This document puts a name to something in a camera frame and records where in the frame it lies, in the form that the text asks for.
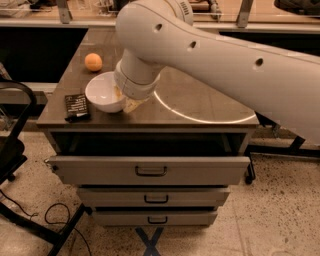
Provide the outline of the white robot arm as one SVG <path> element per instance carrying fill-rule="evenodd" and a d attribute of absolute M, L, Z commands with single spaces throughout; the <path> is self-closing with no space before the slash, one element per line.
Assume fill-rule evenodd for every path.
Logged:
<path fill-rule="evenodd" d="M 122 93 L 142 100 L 165 66 L 176 68 L 315 144 L 320 143 L 320 63 L 312 55 L 192 26 L 187 0 L 136 0 L 121 9 Z"/>

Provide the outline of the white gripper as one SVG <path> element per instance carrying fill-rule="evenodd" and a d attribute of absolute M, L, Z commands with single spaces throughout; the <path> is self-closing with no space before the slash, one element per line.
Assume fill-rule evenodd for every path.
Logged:
<path fill-rule="evenodd" d="M 160 71 L 144 63 L 128 65 L 121 60 L 114 70 L 114 79 L 119 87 L 114 87 L 116 99 L 122 110 L 130 113 L 154 92 L 160 80 Z"/>

